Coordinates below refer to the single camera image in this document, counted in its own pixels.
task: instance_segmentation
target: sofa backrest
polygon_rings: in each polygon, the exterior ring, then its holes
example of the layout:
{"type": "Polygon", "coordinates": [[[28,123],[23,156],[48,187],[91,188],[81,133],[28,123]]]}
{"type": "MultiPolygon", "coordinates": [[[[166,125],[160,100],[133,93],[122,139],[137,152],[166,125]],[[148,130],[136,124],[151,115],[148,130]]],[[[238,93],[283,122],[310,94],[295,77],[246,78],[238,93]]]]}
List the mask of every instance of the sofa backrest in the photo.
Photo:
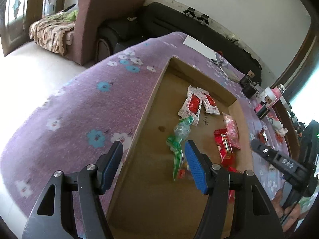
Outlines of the sofa backrest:
{"type": "Polygon", "coordinates": [[[159,37],[175,31],[184,32],[202,42],[214,51],[222,51],[224,57],[242,73],[250,70],[255,74],[253,80],[261,82],[261,66],[257,60],[221,34],[183,13],[161,3],[144,6],[138,21],[149,37],[159,37]]]}
{"type": "Polygon", "coordinates": [[[80,65],[94,57],[98,26],[104,20],[118,19],[137,10],[145,0],[79,0],[71,46],[72,60],[80,65]]]}

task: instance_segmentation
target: human hand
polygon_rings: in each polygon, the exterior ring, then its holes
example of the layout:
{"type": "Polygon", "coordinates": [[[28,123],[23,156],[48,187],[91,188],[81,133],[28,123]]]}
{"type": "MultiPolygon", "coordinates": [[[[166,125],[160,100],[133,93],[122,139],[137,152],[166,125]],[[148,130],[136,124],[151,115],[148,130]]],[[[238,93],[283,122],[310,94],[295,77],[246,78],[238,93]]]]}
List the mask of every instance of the human hand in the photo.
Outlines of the human hand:
{"type": "MultiPolygon", "coordinates": [[[[283,208],[279,204],[281,199],[282,199],[282,189],[277,191],[275,198],[272,200],[272,205],[274,206],[274,209],[279,218],[281,218],[284,214],[287,215],[290,212],[291,208],[293,207],[293,206],[290,206],[286,208],[285,210],[283,210],[283,208]]],[[[294,224],[294,222],[300,216],[300,212],[301,212],[301,207],[299,204],[297,204],[295,208],[292,210],[292,212],[290,213],[290,215],[287,217],[286,224],[284,224],[284,226],[282,227],[284,232],[287,231],[294,224]]]]}

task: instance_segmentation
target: sofa armrest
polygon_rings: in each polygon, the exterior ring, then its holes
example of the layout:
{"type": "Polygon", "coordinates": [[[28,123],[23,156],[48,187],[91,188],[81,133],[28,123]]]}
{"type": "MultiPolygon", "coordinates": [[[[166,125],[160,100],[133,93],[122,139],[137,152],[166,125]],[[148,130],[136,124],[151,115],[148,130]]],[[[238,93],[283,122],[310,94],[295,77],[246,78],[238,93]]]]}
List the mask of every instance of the sofa armrest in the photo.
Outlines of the sofa armrest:
{"type": "Polygon", "coordinates": [[[80,65],[94,57],[97,29],[105,20],[127,16],[144,4],[145,0],[79,0],[75,21],[72,60],[80,65]]]}

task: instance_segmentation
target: dark stain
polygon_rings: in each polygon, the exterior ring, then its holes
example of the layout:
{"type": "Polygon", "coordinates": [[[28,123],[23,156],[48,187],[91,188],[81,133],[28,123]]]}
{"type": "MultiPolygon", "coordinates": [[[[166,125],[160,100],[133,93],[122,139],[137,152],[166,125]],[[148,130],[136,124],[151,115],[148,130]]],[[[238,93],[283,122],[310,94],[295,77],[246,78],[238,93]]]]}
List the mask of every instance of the dark stain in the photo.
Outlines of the dark stain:
{"type": "Polygon", "coordinates": [[[159,129],[159,131],[161,131],[161,132],[165,132],[166,127],[164,127],[164,126],[159,126],[158,129],[159,129]]]}

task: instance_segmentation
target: pink candy wrapper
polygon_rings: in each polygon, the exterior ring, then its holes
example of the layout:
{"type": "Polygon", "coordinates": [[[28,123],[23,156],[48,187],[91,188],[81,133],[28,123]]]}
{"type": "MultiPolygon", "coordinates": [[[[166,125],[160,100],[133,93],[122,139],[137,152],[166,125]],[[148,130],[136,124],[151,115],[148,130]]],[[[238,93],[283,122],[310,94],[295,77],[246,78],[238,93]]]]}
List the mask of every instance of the pink candy wrapper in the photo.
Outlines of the pink candy wrapper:
{"type": "Polygon", "coordinates": [[[209,95],[208,91],[205,91],[204,89],[201,89],[201,88],[197,88],[197,90],[204,95],[203,104],[204,104],[206,112],[210,114],[220,115],[220,112],[216,106],[216,103],[214,99],[209,95]]]}
{"type": "Polygon", "coordinates": [[[229,138],[230,145],[240,149],[239,138],[238,138],[238,128],[235,120],[232,116],[223,112],[224,123],[227,128],[227,136],[229,138]]]}
{"type": "Polygon", "coordinates": [[[180,117],[187,118],[188,116],[194,117],[192,125],[197,126],[199,122],[199,113],[202,105],[203,95],[193,86],[189,86],[187,90],[187,98],[183,106],[178,112],[180,117]]]}

